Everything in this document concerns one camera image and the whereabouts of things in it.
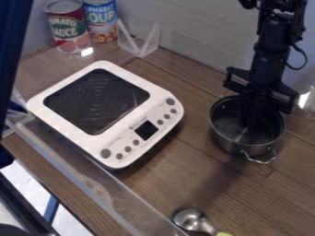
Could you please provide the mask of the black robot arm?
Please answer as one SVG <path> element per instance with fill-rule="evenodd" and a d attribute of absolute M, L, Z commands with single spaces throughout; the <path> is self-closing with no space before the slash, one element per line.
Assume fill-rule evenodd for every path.
<path fill-rule="evenodd" d="M 239 0 L 259 10 L 258 41 L 249 70 L 230 66 L 225 87 L 239 94 L 242 125 L 254 129 L 270 112 L 292 113 L 298 91 L 282 81 L 285 70 L 301 70 L 308 54 L 297 45 L 306 31 L 308 0 Z"/>

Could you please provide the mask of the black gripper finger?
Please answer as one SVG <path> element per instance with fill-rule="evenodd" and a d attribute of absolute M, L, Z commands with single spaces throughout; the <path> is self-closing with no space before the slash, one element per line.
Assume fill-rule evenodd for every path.
<path fill-rule="evenodd" d="M 266 97 L 261 98 L 261 126 L 266 129 L 269 133 L 274 131 L 276 124 L 276 114 L 270 107 L 269 99 Z"/>
<path fill-rule="evenodd" d="M 249 132 L 255 130 L 257 120 L 259 115 L 259 99 L 253 92 L 246 92 L 243 95 L 243 111 L 242 122 Z"/>

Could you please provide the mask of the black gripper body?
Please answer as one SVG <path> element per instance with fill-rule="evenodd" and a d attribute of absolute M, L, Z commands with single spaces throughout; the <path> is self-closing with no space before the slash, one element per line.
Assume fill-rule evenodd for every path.
<path fill-rule="evenodd" d="M 294 44 L 282 51 L 268 50 L 255 45 L 253 64 L 249 70 L 230 66 L 225 87 L 235 91 L 242 99 L 246 92 L 253 92 L 259 99 L 269 99 L 274 111 L 292 113 L 300 98 L 298 91 L 284 82 L 285 69 L 293 68 L 289 63 L 292 49 L 297 52 L 301 48 Z"/>

